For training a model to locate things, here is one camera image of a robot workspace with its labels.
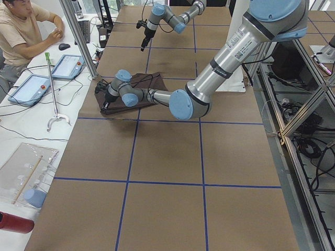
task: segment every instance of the white desk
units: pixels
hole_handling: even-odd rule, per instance
[[[84,16],[82,20],[91,20],[93,14],[88,14]],[[91,25],[91,43],[87,44],[88,49],[92,55],[96,50],[96,45],[98,45],[98,31],[95,28],[95,25]],[[78,46],[74,45],[74,38],[71,33],[69,27],[65,28],[65,36],[63,41],[53,45],[48,48],[46,52],[50,53],[51,63],[56,64],[57,61],[63,54],[75,54],[80,55],[80,51]],[[71,45],[70,48],[59,51],[58,45],[60,43],[69,43]],[[44,53],[36,56],[28,65],[28,67],[38,66],[38,65],[46,65],[46,58]],[[34,74],[48,76],[48,69],[43,67],[41,69],[31,69]],[[29,71],[23,72],[15,86],[19,86],[31,73]],[[68,125],[65,120],[60,120],[58,122],[54,122],[51,127],[51,131],[47,132],[47,123],[50,118],[54,117],[54,108],[52,103],[51,94],[46,95],[42,98],[41,102],[51,102],[49,104],[41,104],[29,108],[26,111],[21,113],[17,113],[14,115],[3,116],[8,113],[14,113],[21,110],[24,110],[25,107],[20,105],[11,105],[11,103],[5,98],[0,104],[0,125],[6,127],[8,129],[17,131],[27,137],[34,138],[48,138],[48,139],[69,139],[73,126],[77,120],[77,114],[79,109],[82,106],[84,98],[87,94],[88,87],[91,83],[90,73],[87,68],[83,70],[83,72],[76,78],[76,81],[71,81],[70,83],[66,81],[54,81],[55,86],[55,94],[56,100],[62,104],[70,103],[73,95],[76,91],[72,102],[68,106],[58,105],[59,113],[65,114],[69,116],[71,125]],[[36,141],[33,139],[25,139],[22,136],[9,132],[3,128],[0,128],[0,167],[5,164],[5,162],[10,158],[10,156],[14,153],[14,151],[19,147],[19,145],[23,143],[30,143],[45,147],[51,147],[59,150],[58,156],[53,162],[54,167],[58,167],[59,161],[63,155],[64,149],[66,147],[67,142],[64,141],[49,141],[49,140],[41,140]],[[1,202],[0,199],[0,211],[11,213],[14,215],[22,216],[24,218],[35,220],[38,216],[38,210],[29,209],[22,206],[15,206],[12,204],[7,204]],[[22,251],[25,249],[25,246],[30,238],[31,233],[29,234],[19,234],[12,233],[8,231],[0,230],[0,243],[1,250],[6,251]]]

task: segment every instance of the small robot arm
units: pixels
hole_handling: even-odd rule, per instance
[[[185,12],[176,16],[170,9],[169,6],[155,3],[151,10],[151,15],[148,22],[145,20],[139,20],[136,24],[136,28],[139,29],[142,26],[145,27],[144,35],[141,45],[141,51],[144,51],[145,47],[148,46],[150,40],[154,37],[156,30],[161,20],[164,20],[170,25],[174,31],[178,34],[182,33],[186,27],[186,24],[191,21],[197,15],[201,15],[207,5],[207,0],[187,0],[192,6]]]
[[[105,108],[121,97],[128,107],[139,100],[166,105],[180,120],[203,117],[211,109],[211,95],[261,43],[293,40],[306,34],[308,6],[309,0],[251,1],[242,25],[185,89],[171,93],[133,88],[130,73],[120,70],[106,92]]]

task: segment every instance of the keyboard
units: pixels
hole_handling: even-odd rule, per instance
[[[81,20],[78,21],[80,30],[84,35],[84,40],[86,43],[91,41],[91,31],[90,31],[90,21],[89,20]]]

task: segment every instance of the wooden stick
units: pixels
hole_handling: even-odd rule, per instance
[[[29,176],[27,177],[27,179],[26,179],[25,182],[23,183],[21,189],[19,190],[19,193],[18,193],[18,194],[16,195],[16,197],[13,199],[12,204],[15,204],[15,202],[17,201],[17,199],[20,197],[20,195],[21,195],[23,189],[25,188],[26,184],[28,183],[28,181],[29,181],[30,178],[32,177],[32,174],[35,172],[37,166],[40,164],[42,158],[43,158],[43,155],[41,155],[41,156],[38,158],[38,160],[37,160],[35,166],[33,166],[33,168],[32,168],[31,173],[29,174]]]

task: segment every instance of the red can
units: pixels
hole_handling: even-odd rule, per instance
[[[34,222],[9,213],[0,212],[0,230],[27,234],[34,228]]]

